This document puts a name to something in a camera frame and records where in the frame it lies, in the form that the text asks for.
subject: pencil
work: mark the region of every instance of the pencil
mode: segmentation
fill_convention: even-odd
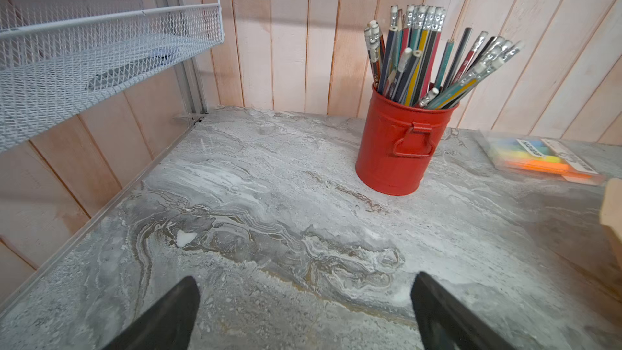
[[[449,63],[449,56],[452,54],[452,48],[454,47],[454,39],[447,41],[445,45],[445,51],[443,52],[443,57],[440,59],[440,67],[439,73],[436,75],[436,81],[434,82],[434,88],[440,90],[440,84],[443,82],[443,76],[445,75],[445,70],[447,69],[447,64]]]
[[[397,10],[398,6],[391,6],[391,24],[389,27],[397,26]]]
[[[477,57],[473,60],[473,62],[471,63],[471,65],[468,67],[468,70],[471,70],[471,68],[473,67],[473,65],[475,65],[475,63],[477,63],[481,57],[484,55],[484,53],[488,50],[488,47],[490,46],[491,43],[493,43],[494,39],[497,38],[494,35],[490,38],[488,38],[488,41],[486,42],[486,44],[484,45],[484,47],[479,51],[479,54],[477,55]]]
[[[500,48],[501,48],[501,52],[505,52],[506,50],[508,50],[514,43],[510,40],[505,40],[504,43],[501,44]]]
[[[402,53],[402,35],[404,34],[404,24],[402,22],[402,9],[397,10],[397,33],[395,34],[395,48],[393,48],[393,58],[391,60],[391,69],[397,70],[397,64],[399,64],[399,56]]]
[[[462,33],[462,39],[460,39],[460,43],[458,44],[458,49],[456,50],[456,55],[454,56],[454,60],[452,61],[452,65],[449,67],[449,72],[447,72],[447,79],[445,80],[445,84],[443,85],[443,89],[439,89],[441,94],[447,89],[448,86],[452,85],[452,80],[454,80],[454,76],[458,71],[458,65],[460,64],[460,59],[462,57],[462,53],[464,52],[468,39],[471,36],[471,28],[465,28],[464,33]]]
[[[433,41],[432,53],[427,60],[427,68],[424,70],[425,77],[420,88],[419,99],[425,96],[427,91],[430,89],[430,78],[432,76],[432,66],[434,66],[434,59],[436,58],[436,52],[439,49],[440,42],[440,32],[443,30],[443,22],[445,21],[445,15],[447,11],[442,7],[436,8],[436,13],[434,14],[434,24],[432,24],[431,28],[431,41]]]
[[[471,60],[473,59],[475,53],[477,53],[477,51],[479,50],[479,47],[484,43],[484,41],[486,41],[487,36],[488,36],[488,32],[482,31],[477,36],[477,38],[475,38],[475,42],[473,43],[471,50],[468,51],[465,57],[465,60],[462,62],[462,65],[460,65],[460,69],[458,69],[458,71],[456,72],[456,75],[452,82],[458,81],[458,79],[462,77],[464,72],[467,71],[467,68],[469,67],[469,64],[471,63]]]
[[[404,52],[402,53],[402,56],[399,59],[399,64],[397,66],[397,74],[393,82],[391,83],[391,88],[389,89],[389,92],[388,92],[389,99],[391,100],[393,100],[393,96],[395,95],[395,89],[397,88],[397,85],[402,80],[402,76],[404,75],[404,70],[406,69],[406,65],[408,64],[410,57],[412,57],[412,49],[410,48],[404,49]]]
[[[505,38],[503,38],[500,35],[497,35],[496,37],[494,37],[493,41],[490,43],[490,45],[488,45],[488,47],[486,49],[482,49],[483,54],[482,57],[479,58],[479,60],[482,60],[484,57],[486,57],[487,54],[489,54],[493,49],[495,48],[501,48],[502,44],[505,42]]]
[[[412,36],[412,28],[415,26],[415,16],[417,15],[417,9],[414,5],[409,4],[406,7],[406,21],[404,22],[404,33],[406,34],[406,46],[403,46],[402,50],[410,47],[410,37]]]
[[[385,58],[385,39],[383,37],[383,34],[380,32],[380,26],[378,25],[378,22],[375,20],[372,20],[369,23],[371,23],[371,37],[375,40],[378,40],[379,42],[379,47],[380,47],[379,58],[380,58],[380,62],[382,63],[383,58]]]
[[[426,60],[426,46],[429,39],[430,29],[432,28],[432,23],[434,21],[434,14],[436,13],[436,7],[430,6],[425,12],[425,22],[424,28],[421,31],[421,39],[419,40],[419,50],[424,52],[423,57],[421,58],[419,65],[415,68],[415,72],[412,75],[412,79],[410,79],[410,85],[408,86],[408,93],[406,94],[406,99],[404,101],[404,105],[411,105],[414,100],[414,95],[417,92],[417,84],[419,83],[419,77],[424,77],[425,73],[421,71],[421,67],[423,66]]]
[[[436,104],[439,104],[440,106],[437,109],[450,108],[450,105],[453,105],[450,102],[453,102],[455,98],[459,96],[459,95],[454,96],[454,92],[459,94],[460,92],[464,92],[465,90],[467,90],[467,88],[461,88],[461,87],[467,84],[467,82],[471,84],[470,81],[472,79],[476,78],[480,74],[483,74],[487,70],[487,68],[490,66],[490,64],[493,62],[493,60],[495,60],[500,54],[501,54],[501,48],[498,46],[493,48],[490,52],[485,53],[484,56],[481,58],[481,60],[475,63],[473,68],[469,69],[467,73],[465,73],[458,81],[454,82],[447,89],[447,91],[443,91],[442,94],[439,95],[438,100],[435,100],[435,102],[431,103],[431,105],[434,106]]]
[[[492,63],[490,63],[489,66],[487,66],[486,70],[484,70],[483,73],[479,74],[476,78],[475,78],[475,83],[471,84],[470,87],[461,90],[460,93],[458,93],[456,95],[456,97],[453,98],[453,100],[450,100],[449,103],[447,103],[444,107],[441,107],[443,109],[450,109],[452,108],[454,105],[457,105],[458,103],[460,103],[460,100],[465,97],[469,92],[471,92],[472,90],[474,90],[478,84],[480,82],[482,82],[486,77],[490,76],[490,74],[492,74],[492,72],[495,72],[497,69],[499,69],[503,64],[505,63],[505,61],[503,61],[502,57],[497,57],[496,59],[493,60]]]
[[[389,75],[391,69],[391,55],[393,53],[394,39],[397,32],[396,26],[389,27],[389,35],[387,35],[387,46],[385,50],[385,57],[383,59],[383,65],[380,71],[380,81],[378,82],[378,93],[383,94],[383,86]]]
[[[438,47],[437,41],[438,32],[431,31],[430,38],[428,38],[428,42],[425,44],[424,51],[424,59],[419,67],[419,74],[417,83],[415,85],[415,91],[412,95],[412,100],[410,101],[410,105],[417,105],[419,103],[419,99],[423,97],[428,90],[428,86],[425,84],[425,80],[427,79],[428,83],[430,82],[430,77],[428,74],[428,68],[431,67],[431,62],[433,60],[434,55],[434,47]]]
[[[421,30],[424,27],[426,12],[427,6],[417,6],[414,17],[414,24],[410,33],[410,49],[416,50],[419,47],[419,39],[421,38]]]
[[[412,77],[413,72],[415,72],[417,65],[419,65],[419,61],[421,60],[421,56],[423,56],[423,54],[424,53],[421,50],[415,50],[412,52],[412,58],[409,59],[408,64],[404,69],[402,79],[396,88],[396,93],[393,98],[396,103],[404,104],[408,86],[410,84],[410,78]]]
[[[485,69],[486,65],[483,63],[477,63],[472,69],[469,69],[469,71],[462,76],[458,82],[448,86],[437,97],[432,99],[432,101],[428,103],[425,108],[430,110],[439,110],[443,108],[445,105],[453,101],[461,91],[464,91],[475,84],[477,82],[475,78],[478,74],[483,73]]]
[[[371,28],[366,27],[364,31],[365,45],[367,45],[367,57],[371,59]]]
[[[387,99],[390,99],[389,90],[391,88],[391,84],[393,84],[393,81],[396,75],[397,75],[397,71],[391,71],[391,74],[387,76],[387,81],[385,82],[385,86],[383,87],[384,91],[382,93],[382,95],[386,97]]]
[[[371,65],[371,74],[374,77],[374,84],[378,87],[380,81],[380,41],[378,39],[373,40],[371,43],[371,50],[369,51],[369,64]]]

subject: colored pencil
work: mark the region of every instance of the colored pencil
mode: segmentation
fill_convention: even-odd
[[[432,28],[432,23],[434,22],[434,14],[436,14],[436,7],[430,6],[425,12],[425,22],[424,28],[421,31],[421,39],[419,41],[419,50],[424,52],[421,60],[419,61],[419,65],[415,68],[415,72],[412,75],[412,79],[410,79],[410,85],[408,86],[408,93],[406,94],[406,99],[404,101],[404,105],[412,105],[412,101],[419,99],[415,99],[415,94],[417,97],[419,93],[417,92],[417,84],[419,83],[419,77],[423,78],[425,76],[425,72],[421,70],[424,62],[426,60],[426,52],[427,52],[427,44],[429,41],[430,30]]]
[[[445,44],[445,51],[443,52],[443,58],[440,60],[439,73],[436,75],[436,81],[434,82],[434,88],[440,90],[440,85],[443,82],[443,76],[449,63],[449,56],[452,54],[452,48],[454,47],[454,39],[447,41]]]
[[[395,35],[397,33],[397,26],[389,27],[389,35],[387,35],[387,46],[385,50],[385,58],[383,59],[383,64],[380,70],[380,81],[378,82],[378,92],[383,94],[383,86],[389,75],[389,71],[391,69],[391,57],[393,55],[393,47]]]
[[[471,68],[473,67],[473,65],[475,65],[475,63],[477,63],[481,57],[484,55],[484,53],[488,50],[488,47],[490,46],[491,43],[493,43],[494,39],[497,38],[494,35],[490,38],[488,38],[488,41],[486,42],[486,44],[484,45],[484,47],[479,51],[479,54],[477,55],[477,57],[473,60],[473,62],[471,62],[471,65],[468,67],[467,70],[471,70]]]
[[[412,52],[412,58],[408,61],[408,64],[406,65],[406,68],[404,70],[404,75],[402,76],[402,79],[397,85],[396,93],[393,97],[394,102],[405,104],[410,79],[413,72],[415,72],[415,68],[419,65],[423,54],[424,53],[421,50],[415,50]]]
[[[458,79],[460,79],[462,77],[462,75],[465,73],[467,68],[469,68],[469,64],[471,63],[471,60],[475,56],[475,53],[477,53],[477,51],[479,50],[479,47],[484,43],[484,41],[486,41],[486,37],[487,36],[488,36],[488,32],[482,31],[478,35],[478,37],[475,38],[475,42],[473,43],[473,46],[471,47],[471,50],[468,51],[468,53],[467,53],[467,55],[465,57],[465,60],[462,62],[462,65],[460,65],[460,68],[456,72],[456,75],[455,75],[454,80],[452,81],[452,83],[458,81]]]
[[[432,66],[434,66],[434,59],[436,58],[436,52],[439,49],[440,42],[440,33],[443,30],[443,23],[445,21],[445,15],[447,11],[442,7],[436,8],[436,13],[434,14],[434,23],[431,28],[431,41],[433,41],[432,53],[427,59],[427,69],[424,71],[425,77],[420,88],[419,98],[425,96],[427,91],[430,89],[430,78],[432,76]]]
[[[471,36],[471,28],[467,27],[462,33],[462,38],[460,39],[460,43],[458,44],[458,49],[456,50],[456,55],[454,56],[454,60],[452,61],[452,65],[449,67],[449,72],[447,72],[447,79],[445,80],[445,84],[443,85],[443,89],[439,89],[441,94],[444,90],[447,89],[448,86],[452,85],[452,81],[458,71],[458,65],[460,64],[460,60],[462,57],[462,53],[467,46],[468,39]]]

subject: white wire mesh shelf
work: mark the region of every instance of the white wire mesh shelf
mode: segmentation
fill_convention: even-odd
[[[0,152],[224,41],[218,4],[0,32]]]

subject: label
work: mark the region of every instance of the label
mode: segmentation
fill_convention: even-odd
[[[542,139],[542,142],[545,143],[551,150],[553,150],[559,158],[562,158],[570,166],[575,168],[576,171],[588,173],[590,175],[598,174],[598,172],[596,172],[593,167],[589,166],[584,160],[580,159],[575,153],[571,152],[570,149],[568,149],[561,143],[544,138]]]
[[[523,139],[517,139],[517,141],[523,147],[523,149],[525,149],[529,154],[533,155],[534,157],[544,157],[544,154],[542,154],[540,150],[536,149],[536,147],[532,145],[531,142],[525,141]]]

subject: pencil eraser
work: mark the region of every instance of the pencil eraser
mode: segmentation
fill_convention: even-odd
[[[525,49],[525,43],[523,41],[518,41],[514,44],[514,46],[512,46],[512,50],[521,51],[523,49]]]
[[[496,70],[496,69],[499,69],[503,64],[505,64],[505,61],[503,61],[503,59],[499,57],[499,58],[495,58],[490,65],[492,65],[492,67],[495,68]]]
[[[484,70],[486,69],[486,64],[479,62],[475,65],[473,65],[473,71],[477,74],[480,74],[482,72],[484,72]]]

